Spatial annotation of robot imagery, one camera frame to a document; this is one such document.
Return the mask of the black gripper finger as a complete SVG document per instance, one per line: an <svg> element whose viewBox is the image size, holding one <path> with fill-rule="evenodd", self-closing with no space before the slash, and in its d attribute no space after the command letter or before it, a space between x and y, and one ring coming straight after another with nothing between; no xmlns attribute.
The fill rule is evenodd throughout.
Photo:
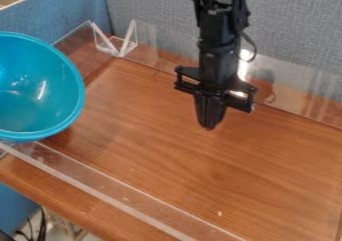
<svg viewBox="0 0 342 241"><path fill-rule="evenodd" d="M226 114L227 103L222 97L211 97L208 99L207 109L207 129L214 130L222 122Z"/></svg>
<svg viewBox="0 0 342 241"><path fill-rule="evenodd" d="M210 127L208 97L200 92L194 95L198 122L203 128Z"/></svg>

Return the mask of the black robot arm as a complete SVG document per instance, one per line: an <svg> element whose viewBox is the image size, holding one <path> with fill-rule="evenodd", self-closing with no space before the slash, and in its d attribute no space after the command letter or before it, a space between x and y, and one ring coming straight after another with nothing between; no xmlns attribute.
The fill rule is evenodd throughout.
<svg viewBox="0 0 342 241"><path fill-rule="evenodd" d="M198 122L212 130L226 109L250 113L258 89L238 76L240 40L250 25L246 0L191 0L199 28L199 66L178 66L175 88L194 95Z"/></svg>

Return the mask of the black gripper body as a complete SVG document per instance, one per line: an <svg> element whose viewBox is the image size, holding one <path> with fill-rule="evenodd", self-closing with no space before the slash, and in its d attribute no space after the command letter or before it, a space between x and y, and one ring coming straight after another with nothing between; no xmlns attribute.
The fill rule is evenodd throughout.
<svg viewBox="0 0 342 241"><path fill-rule="evenodd" d="M222 97L227 108L250 113L258 89L238 76L238 57L234 54L215 56L200 54L199 66L175 68L175 88L195 95L200 92L208 97Z"/></svg>

